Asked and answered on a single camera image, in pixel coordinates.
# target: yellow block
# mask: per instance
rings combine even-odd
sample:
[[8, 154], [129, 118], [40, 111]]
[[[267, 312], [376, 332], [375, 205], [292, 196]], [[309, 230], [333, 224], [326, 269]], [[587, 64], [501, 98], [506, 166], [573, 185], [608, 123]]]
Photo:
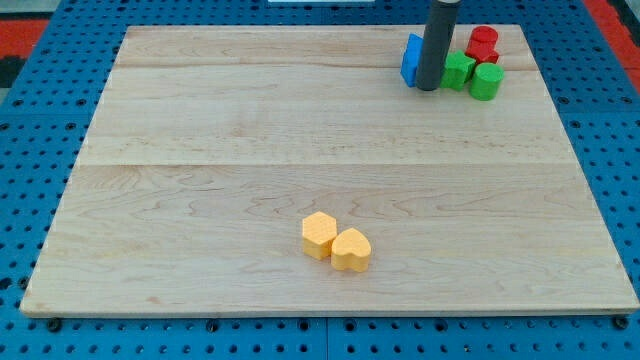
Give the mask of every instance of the yellow block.
[[353, 269], [366, 271], [371, 258], [371, 244], [362, 233], [354, 228], [347, 229], [333, 240], [331, 265], [336, 270]]
[[302, 220], [302, 251], [322, 260], [331, 255], [331, 243], [338, 235], [335, 218], [318, 211]]

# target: blue surface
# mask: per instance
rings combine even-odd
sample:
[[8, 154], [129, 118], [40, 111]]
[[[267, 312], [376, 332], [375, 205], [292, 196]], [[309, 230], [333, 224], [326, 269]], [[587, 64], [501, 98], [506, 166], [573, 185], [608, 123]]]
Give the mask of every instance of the blue surface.
[[[18, 312], [18, 283], [35, 264], [127, 24], [419, 24], [427, 4], [267, 8], [263, 0], [64, 0], [0, 107], [0, 358], [639, 358], [637, 314], [626, 329], [603, 316], [313, 319], [302, 329], [298, 319], [221, 320], [214, 332], [206, 319], [63, 320], [62, 330], [51, 333], [46, 320]], [[640, 290], [640, 99], [583, 5], [466, 1], [459, 22], [522, 25]]]
[[409, 34], [407, 47], [402, 56], [402, 66], [400, 67], [400, 75], [402, 75], [408, 87], [416, 86], [416, 72], [418, 71], [421, 49], [422, 38], [416, 34]]

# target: wooden board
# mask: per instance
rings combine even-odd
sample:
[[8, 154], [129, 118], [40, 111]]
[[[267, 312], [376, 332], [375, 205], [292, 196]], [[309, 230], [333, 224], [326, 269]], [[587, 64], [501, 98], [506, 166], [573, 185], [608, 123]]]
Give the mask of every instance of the wooden board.
[[[637, 309], [522, 32], [497, 29], [506, 78], [480, 102], [405, 86], [421, 26], [129, 28], [22, 311]], [[303, 255], [315, 211], [368, 237], [367, 272]]]

